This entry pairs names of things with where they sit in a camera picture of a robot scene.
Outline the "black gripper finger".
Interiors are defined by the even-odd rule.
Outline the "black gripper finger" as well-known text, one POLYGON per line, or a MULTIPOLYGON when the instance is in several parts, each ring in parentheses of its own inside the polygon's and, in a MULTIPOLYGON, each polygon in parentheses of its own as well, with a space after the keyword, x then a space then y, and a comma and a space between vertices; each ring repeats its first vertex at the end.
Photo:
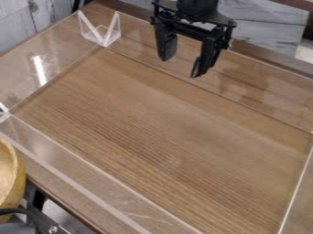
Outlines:
POLYGON ((156 41, 158 56, 162 61, 168 61, 177 54, 178 36, 173 27, 160 18, 156 19, 156 41))
POLYGON ((214 27, 209 35, 202 40, 201 55, 193 64, 192 77, 197 78, 206 74, 208 70, 216 65, 222 45, 224 28, 214 27))

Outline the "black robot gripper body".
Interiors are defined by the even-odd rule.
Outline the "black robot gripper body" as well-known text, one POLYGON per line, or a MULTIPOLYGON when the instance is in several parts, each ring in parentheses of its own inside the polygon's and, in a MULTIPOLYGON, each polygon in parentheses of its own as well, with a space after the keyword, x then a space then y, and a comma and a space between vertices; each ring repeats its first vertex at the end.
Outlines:
POLYGON ((173 27, 177 35, 202 41, 214 27, 222 27, 222 49, 229 48, 237 22, 220 12, 220 0, 152 0, 152 4, 154 29, 156 19, 160 18, 173 27))

